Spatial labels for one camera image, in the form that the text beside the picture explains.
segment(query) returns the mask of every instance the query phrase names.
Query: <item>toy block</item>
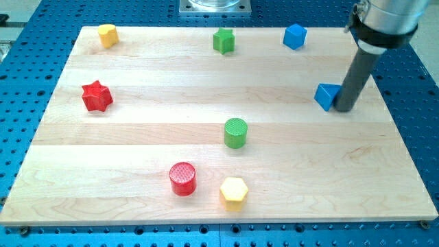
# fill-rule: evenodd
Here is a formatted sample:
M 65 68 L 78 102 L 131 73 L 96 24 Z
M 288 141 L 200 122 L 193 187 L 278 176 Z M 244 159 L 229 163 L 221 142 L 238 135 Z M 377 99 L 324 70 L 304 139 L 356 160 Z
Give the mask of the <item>toy block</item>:
M 239 212 L 247 200 L 248 188 L 242 178 L 228 177 L 219 188 L 219 200 L 226 211 Z
M 224 143 L 229 148 L 241 148 L 246 144 L 247 123 L 239 118 L 227 120 L 224 124 Z
M 169 171 L 172 191 L 179 196 L 188 196 L 195 191 L 197 182 L 195 168 L 187 162 L 176 163 Z
M 319 84 L 314 99 L 323 110 L 328 111 L 342 86 L 334 84 Z
M 84 89 L 82 100 L 84 100 L 88 111 L 100 110 L 104 112 L 107 106 L 112 103 L 110 89 L 107 86 L 102 86 L 99 80 L 82 86 L 82 89 Z
M 303 46 L 306 37 L 307 30 L 301 27 L 299 24 L 294 24 L 285 30 L 283 44 L 295 50 Z
M 119 42 L 116 26 L 113 24 L 100 25 L 97 28 L 97 33 L 101 38 L 101 44 L 104 48 L 108 49 Z
M 233 30 L 226 30 L 220 28 L 218 32 L 213 35 L 213 49 L 225 54 L 235 50 L 235 36 Z

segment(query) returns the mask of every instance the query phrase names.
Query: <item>wooden board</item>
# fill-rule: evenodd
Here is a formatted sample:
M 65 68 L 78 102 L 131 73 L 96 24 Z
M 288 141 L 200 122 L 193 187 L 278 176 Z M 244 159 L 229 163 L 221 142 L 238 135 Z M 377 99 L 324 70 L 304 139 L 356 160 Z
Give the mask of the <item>wooden board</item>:
M 99 44 L 84 27 L 0 214 L 5 225 L 189 224 L 432 220 L 437 211 L 372 79 L 350 113 L 314 101 L 340 83 L 356 51 L 348 34 L 309 28 L 282 45 L 282 28 L 237 28 L 236 50 L 212 49 L 213 28 L 118 27 Z M 115 103 L 87 112 L 83 84 Z M 224 123 L 248 122 L 248 143 L 223 144 Z M 194 164 L 198 188 L 171 191 L 168 172 Z M 219 187 L 241 176 L 242 212 Z

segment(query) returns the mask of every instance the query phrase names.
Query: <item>yellow hexagon block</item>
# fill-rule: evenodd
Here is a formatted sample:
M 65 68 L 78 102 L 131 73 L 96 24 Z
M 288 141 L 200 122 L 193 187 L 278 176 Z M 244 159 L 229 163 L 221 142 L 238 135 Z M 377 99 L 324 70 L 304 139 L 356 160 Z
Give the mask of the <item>yellow hexagon block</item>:
M 97 33 L 101 38 L 101 44 L 104 48 L 110 48 L 119 42 L 116 26 L 113 24 L 103 24 L 97 28 Z
M 248 188 L 242 178 L 228 177 L 219 188 L 219 200 L 226 211 L 241 211 L 247 200 Z

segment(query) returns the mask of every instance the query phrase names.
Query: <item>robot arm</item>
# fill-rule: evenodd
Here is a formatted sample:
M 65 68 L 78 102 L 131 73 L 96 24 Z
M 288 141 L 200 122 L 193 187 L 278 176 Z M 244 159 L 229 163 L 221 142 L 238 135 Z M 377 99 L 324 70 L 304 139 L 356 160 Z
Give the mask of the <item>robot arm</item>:
M 335 98 L 336 110 L 352 109 L 386 49 L 410 42 L 428 3 L 429 0 L 361 0 L 353 6 L 346 31 L 355 29 L 359 48 Z

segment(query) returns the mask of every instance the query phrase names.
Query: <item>blue metal table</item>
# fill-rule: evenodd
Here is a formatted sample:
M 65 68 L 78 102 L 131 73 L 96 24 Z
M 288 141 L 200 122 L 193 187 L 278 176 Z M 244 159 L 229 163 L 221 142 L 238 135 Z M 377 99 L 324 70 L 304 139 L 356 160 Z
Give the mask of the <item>blue metal table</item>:
M 251 16 L 178 16 L 177 0 L 42 0 L 0 65 L 0 197 L 5 202 L 83 25 L 343 27 L 355 1 L 252 0 Z M 377 86 L 436 206 L 439 88 L 414 50 L 389 50 Z M 5 228 L 0 246 L 439 246 L 434 222 Z

